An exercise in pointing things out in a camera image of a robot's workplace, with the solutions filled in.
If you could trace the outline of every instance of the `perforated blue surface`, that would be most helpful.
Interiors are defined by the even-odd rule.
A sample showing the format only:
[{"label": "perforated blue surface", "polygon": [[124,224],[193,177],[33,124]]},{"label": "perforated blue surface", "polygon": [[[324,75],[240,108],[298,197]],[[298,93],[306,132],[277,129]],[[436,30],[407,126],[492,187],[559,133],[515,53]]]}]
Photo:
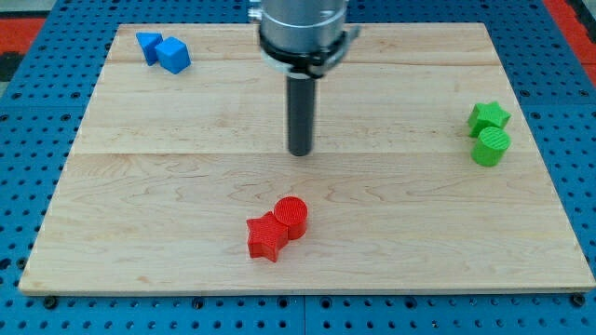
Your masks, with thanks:
[{"label": "perforated blue surface", "polygon": [[[243,0],[59,0],[0,100],[0,333],[592,333],[596,295],[125,299],[16,286],[119,23],[246,22]],[[480,21],[596,269],[596,92],[540,1],[352,0],[364,22]]]}]

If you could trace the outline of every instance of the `blue block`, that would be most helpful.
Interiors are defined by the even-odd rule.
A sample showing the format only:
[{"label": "blue block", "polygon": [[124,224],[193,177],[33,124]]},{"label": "blue block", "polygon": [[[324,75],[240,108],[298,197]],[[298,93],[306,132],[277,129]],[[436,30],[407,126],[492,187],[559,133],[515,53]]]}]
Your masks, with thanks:
[{"label": "blue block", "polygon": [[156,47],[163,42],[161,33],[137,33],[137,41],[142,48],[142,54],[147,60],[147,65],[153,65],[157,61]]},{"label": "blue block", "polygon": [[168,37],[156,47],[159,63],[166,70],[177,74],[190,65],[186,44],[175,37]]}]

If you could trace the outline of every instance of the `metal cylinder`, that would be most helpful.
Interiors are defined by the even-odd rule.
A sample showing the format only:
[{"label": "metal cylinder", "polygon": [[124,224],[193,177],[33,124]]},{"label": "metal cylinder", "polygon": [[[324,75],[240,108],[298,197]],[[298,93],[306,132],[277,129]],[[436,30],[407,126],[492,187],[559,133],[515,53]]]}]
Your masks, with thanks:
[{"label": "metal cylinder", "polygon": [[286,78],[288,150],[295,156],[303,156],[310,153],[313,147],[317,81],[311,78]]},{"label": "metal cylinder", "polygon": [[274,47],[311,53],[342,34],[346,0],[262,0],[261,33]]}]

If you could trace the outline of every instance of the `red star block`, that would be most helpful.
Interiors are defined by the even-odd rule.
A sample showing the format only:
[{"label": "red star block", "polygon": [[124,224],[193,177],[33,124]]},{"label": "red star block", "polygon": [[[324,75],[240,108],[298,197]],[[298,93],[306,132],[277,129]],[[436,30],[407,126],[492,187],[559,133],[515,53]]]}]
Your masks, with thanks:
[{"label": "red star block", "polygon": [[266,257],[278,261],[279,250],[288,244],[288,227],[279,223],[272,212],[259,219],[248,219],[251,258]]},{"label": "red star block", "polygon": [[288,226],[288,238],[294,240],[306,233],[308,208],[304,201],[295,196],[287,196],[276,203],[273,214],[279,222]]}]

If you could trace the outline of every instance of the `black rod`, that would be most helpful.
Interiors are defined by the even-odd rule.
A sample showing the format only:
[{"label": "black rod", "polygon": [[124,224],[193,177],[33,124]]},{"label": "black rod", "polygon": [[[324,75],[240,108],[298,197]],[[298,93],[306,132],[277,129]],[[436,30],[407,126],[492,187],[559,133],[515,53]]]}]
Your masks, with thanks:
[{"label": "black rod", "polygon": [[317,83],[311,78],[286,78],[288,150],[295,156],[304,156],[310,153],[313,147]]}]

